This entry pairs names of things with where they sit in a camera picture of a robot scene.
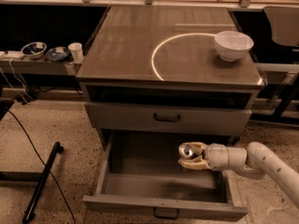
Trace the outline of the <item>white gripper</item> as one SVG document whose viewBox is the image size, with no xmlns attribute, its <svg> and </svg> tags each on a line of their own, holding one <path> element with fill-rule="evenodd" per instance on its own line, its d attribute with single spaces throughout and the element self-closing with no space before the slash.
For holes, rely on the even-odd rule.
<svg viewBox="0 0 299 224">
<path fill-rule="evenodd" d="M 220 144 L 211 144 L 206 146 L 202 142 L 187 142 L 182 145 L 191 145 L 200 147 L 205 150 L 204 159 L 202 157 L 196 157 L 191 160 L 179 159 L 178 163 L 187 169 L 202 171 L 208 168 L 212 171 L 224 171 L 229 164 L 229 152 L 228 148 Z"/>
</svg>

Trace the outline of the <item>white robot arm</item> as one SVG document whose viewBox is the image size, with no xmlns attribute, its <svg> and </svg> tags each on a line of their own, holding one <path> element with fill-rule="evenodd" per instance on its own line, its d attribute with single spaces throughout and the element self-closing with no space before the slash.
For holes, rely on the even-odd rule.
<svg viewBox="0 0 299 224">
<path fill-rule="evenodd" d="M 299 208 L 299 174 L 262 143 L 251 142 L 241 148 L 187 142 L 178 147 L 178 153 L 178 163 L 190 170 L 231 170 L 251 179 L 269 175 Z"/>
</svg>

